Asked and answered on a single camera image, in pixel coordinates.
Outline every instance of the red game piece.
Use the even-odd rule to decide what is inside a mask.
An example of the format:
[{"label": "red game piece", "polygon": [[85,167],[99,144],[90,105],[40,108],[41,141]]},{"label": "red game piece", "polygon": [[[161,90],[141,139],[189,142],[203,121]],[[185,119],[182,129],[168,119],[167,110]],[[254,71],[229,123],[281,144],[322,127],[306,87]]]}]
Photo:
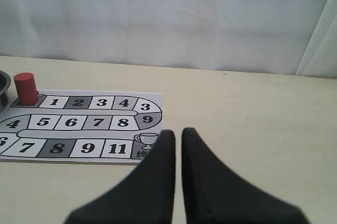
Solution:
[{"label": "red game piece", "polygon": [[29,106],[37,102],[38,95],[35,86],[34,74],[17,74],[14,76],[14,82],[21,105]]}]

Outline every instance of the white square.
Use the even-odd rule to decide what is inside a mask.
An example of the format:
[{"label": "white square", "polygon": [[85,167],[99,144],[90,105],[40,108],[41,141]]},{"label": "white square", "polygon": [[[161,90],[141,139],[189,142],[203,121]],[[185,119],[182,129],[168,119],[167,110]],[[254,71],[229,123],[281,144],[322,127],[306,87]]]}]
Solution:
[{"label": "white square", "polygon": [[15,143],[19,138],[16,133],[0,133],[0,153]]},{"label": "white square", "polygon": [[133,116],[114,115],[110,129],[112,130],[139,130]]},{"label": "white square", "polygon": [[100,157],[104,139],[78,139],[70,157]]},{"label": "white square", "polygon": [[130,158],[132,140],[106,139],[101,157]]},{"label": "white square", "polygon": [[29,121],[29,129],[48,129],[55,127],[61,115],[32,115]]},{"label": "white square", "polygon": [[68,96],[47,96],[39,107],[43,108],[63,108],[67,103]]},{"label": "white square", "polygon": [[63,115],[56,124],[55,130],[81,130],[86,115]]},{"label": "white square", "polygon": [[115,96],[93,96],[89,109],[111,109]]},{"label": "white square", "polygon": [[46,139],[20,138],[1,155],[14,157],[36,157]]}]

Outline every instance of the cup illustration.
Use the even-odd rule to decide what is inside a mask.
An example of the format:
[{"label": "cup illustration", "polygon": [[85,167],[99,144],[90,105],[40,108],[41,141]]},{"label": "cup illustration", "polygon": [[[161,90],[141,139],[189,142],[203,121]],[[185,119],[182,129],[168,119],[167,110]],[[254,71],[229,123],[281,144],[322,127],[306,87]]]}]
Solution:
[{"label": "cup illustration", "polygon": [[142,144],[145,144],[142,149],[149,150],[151,149],[152,145],[155,143],[157,140],[158,134],[157,133],[141,133],[139,135],[135,135],[133,138],[141,142]]}]

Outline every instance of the board game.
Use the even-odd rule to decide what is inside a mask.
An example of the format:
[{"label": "board game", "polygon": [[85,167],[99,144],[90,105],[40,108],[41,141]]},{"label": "board game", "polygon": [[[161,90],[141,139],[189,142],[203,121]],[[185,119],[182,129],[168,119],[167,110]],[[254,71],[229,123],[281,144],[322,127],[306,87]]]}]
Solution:
[{"label": "board game", "polygon": [[162,129],[162,94],[40,90],[0,114],[0,159],[139,162]]}]

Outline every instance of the table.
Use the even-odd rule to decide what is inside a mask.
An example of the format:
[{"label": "table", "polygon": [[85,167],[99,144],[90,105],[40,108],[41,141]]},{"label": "table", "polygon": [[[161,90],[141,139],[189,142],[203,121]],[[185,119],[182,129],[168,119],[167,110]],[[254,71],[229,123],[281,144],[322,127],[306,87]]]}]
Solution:
[{"label": "table", "polygon": [[[312,223],[335,223],[337,80],[276,74],[0,57],[11,77],[32,72],[38,89],[164,94],[164,128],[177,139],[173,223],[184,223],[180,137],[195,127],[219,158]],[[16,98],[14,84],[8,90]],[[75,207],[134,166],[0,162],[1,223],[62,223]]]}]

